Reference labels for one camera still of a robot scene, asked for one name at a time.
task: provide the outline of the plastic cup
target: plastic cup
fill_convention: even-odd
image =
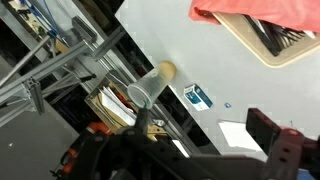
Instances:
[[[176,74],[176,67],[169,61],[162,62],[137,82],[128,86],[130,99],[139,107],[151,109],[153,102]]]

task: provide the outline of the white table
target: white table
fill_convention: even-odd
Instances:
[[[223,26],[193,22],[191,1],[127,0],[116,16],[153,65],[172,61],[178,68],[171,88],[222,154],[262,152],[228,146],[219,120],[245,122],[258,107],[276,123],[308,137],[320,134],[320,52],[281,69],[264,66]],[[183,97],[197,83],[214,107],[197,112]],[[232,105],[227,109],[224,104]]]

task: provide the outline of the red cloth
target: red cloth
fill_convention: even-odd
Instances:
[[[247,14],[296,30],[320,32],[320,0],[192,0],[191,19],[219,24],[203,16],[208,12]]]

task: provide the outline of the clear plastic cup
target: clear plastic cup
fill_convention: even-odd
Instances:
[[[139,107],[151,109],[153,102],[176,74],[176,67],[169,61],[162,62],[137,82],[128,86],[130,99]]]

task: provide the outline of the paper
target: paper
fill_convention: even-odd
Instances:
[[[118,97],[113,93],[113,91],[108,87],[103,87],[101,91],[102,105],[111,110],[114,114],[119,116],[124,122],[129,126],[133,126],[136,122],[136,115],[133,114]]]
[[[229,146],[262,151],[260,146],[247,132],[245,124],[224,121],[220,122],[219,126]]]

